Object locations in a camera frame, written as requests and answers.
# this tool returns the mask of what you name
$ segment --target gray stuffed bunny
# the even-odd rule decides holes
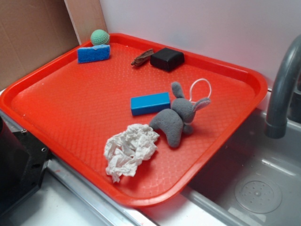
[[[185,99],[180,83],[173,82],[172,91],[176,99],[172,102],[171,109],[160,111],[150,122],[150,127],[154,130],[161,129],[166,137],[168,145],[177,148],[180,145],[181,135],[193,133],[190,126],[197,110],[206,107],[211,103],[208,97],[192,104]]]

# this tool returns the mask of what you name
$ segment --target white tissue paper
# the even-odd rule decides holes
[[[127,130],[108,139],[104,156],[108,160],[107,175],[119,182],[121,175],[133,177],[142,160],[149,160],[155,153],[159,134],[149,125],[133,124]]]

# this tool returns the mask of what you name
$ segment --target sink drain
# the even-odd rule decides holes
[[[235,187],[238,203],[253,213],[269,213],[281,203],[280,188],[263,176],[249,176],[240,180]]]

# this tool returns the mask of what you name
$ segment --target gray faucet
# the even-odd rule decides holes
[[[264,132],[274,139],[285,135],[287,118],[301,123],[301,35],[288,48],[271,93]]]

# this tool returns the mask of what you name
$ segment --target plastic tray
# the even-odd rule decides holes
[[[255,71],[185,51],[185,63],[172,72],[149,62],[134,68],[131,62],[142,52],[166,46],[123,34],[111,34],[110,45],[108,60],[78,64],[75,48],[28,74],[3,92],[0,108],[115,201],[154,205],[185,187],[265,97],[267,84]],[[132,116],[130,98],[167,91],[172,101],[173,81],[189,98],[199,78],[210,81],[212,103],[197,112],[194,133],[183,136],[177,149],[160,133],[152,158],[134,177],[114,184],[105,173],[107,139],[130,124],[148,124],[156,115]],[[198,83],[193,100],[208,92],[206,83]]]

